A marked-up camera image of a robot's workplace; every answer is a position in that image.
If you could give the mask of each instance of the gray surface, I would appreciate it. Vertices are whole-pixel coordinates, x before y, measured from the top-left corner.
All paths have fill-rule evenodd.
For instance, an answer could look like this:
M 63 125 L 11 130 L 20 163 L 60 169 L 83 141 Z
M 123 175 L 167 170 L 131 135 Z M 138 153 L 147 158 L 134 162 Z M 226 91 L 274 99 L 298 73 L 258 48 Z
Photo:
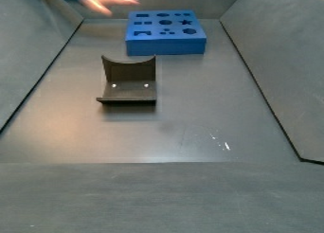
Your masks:
M 240 0 L 221 18 L 303 158 L 324 161 L 324 1 Z
M 127 62 L 126 20 L 92 21 L 0 137 L 1 162 L 296 161 L 217 20 L 205 55 L 157 57 L 157 105 L 102 106 L 102 55 Z
M 139 6 L 112 6 L 112 18 L 127 18 L 131 10 L 153 9 L 191 9 L 198 18 L 220 19 L 237 0 L 139 0 Z M 106 18 L 96 12 L 90 11 L 78 3 L 71 3 L 84 18 Z
M 4 233 L 324 230 L 316 165 L 1 165 Z
M 82 21 L 67 5 L 48 1 L 64 16 L 39 0 L 0 0 L 0 129 Z

